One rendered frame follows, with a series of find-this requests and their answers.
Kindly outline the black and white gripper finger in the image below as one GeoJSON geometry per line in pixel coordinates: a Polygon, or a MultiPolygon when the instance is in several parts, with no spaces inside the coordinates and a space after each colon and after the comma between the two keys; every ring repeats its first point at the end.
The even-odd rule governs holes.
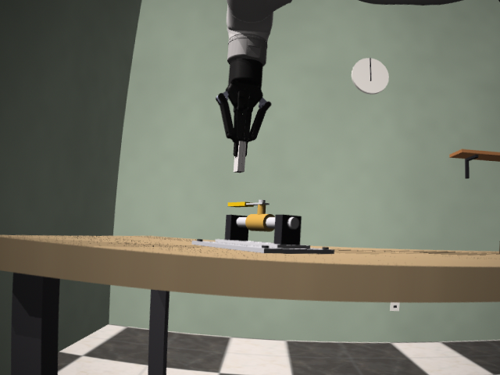
{"type": "Polygon", "coordinates": [[[234,107],[234,125],[232,123],[230,108],[228,104],[228,93],[220,93],[216,96],[216,100],[220,105],[220,110],[223,118],[223,125],[226,133],[226,137],[233,140],[234,143],[234,172],[241,172],[241,160],[242,160],[242,129],[243,129],[243,109],[244,109],[244,97],[245,92],[240,90],[238,92],[238,103],[237,107],[234,107]]]}
{"type": "Polygon", "coordinates": [[[255,100],[255,93],[251,92],[248,96],[248,107],[246,109],[243,109],[243,129],[242,129],[243,148],[242,148],[241,172],[238,173],[242,173],[245,171],[245,157],[247,155],[248,142],[254,141],[257,138],[259,129],[263,122],[263,118],[266,114],[266,110],[271,106],[271,102],[267,102],[264,98],[262,98],[259,101],[259,110],[256,113],[255,120],[250,130],[254,100],[255,100]]]}

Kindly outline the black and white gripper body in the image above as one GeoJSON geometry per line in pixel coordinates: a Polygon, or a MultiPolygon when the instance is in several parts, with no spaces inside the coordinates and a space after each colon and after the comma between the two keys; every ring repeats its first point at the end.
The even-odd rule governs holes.
{"type": "Polygon", "coordinates": [[[230,62],[229,81],[226,91],[229,94],[230,102],[235,108],[238,107],[238,92],[240,90],[245,92],[244,109],[248,107],[248,96],[251,92],[255,93],[253,108],[262,99],[262,77],[263,65],[257,60],[235,59],[230,62]]]}

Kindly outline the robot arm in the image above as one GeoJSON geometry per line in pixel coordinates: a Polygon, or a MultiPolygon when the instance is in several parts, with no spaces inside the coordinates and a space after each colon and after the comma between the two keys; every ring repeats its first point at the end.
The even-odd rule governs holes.
{"type": "MultiPolygon", "coordinates": [[[[227,0],[227,62],[254,59],[266,65],[273,12],[292,0],[227,0]]],[[[359,0],[378,5],[444,5],[462,0],[359,0]]]]}

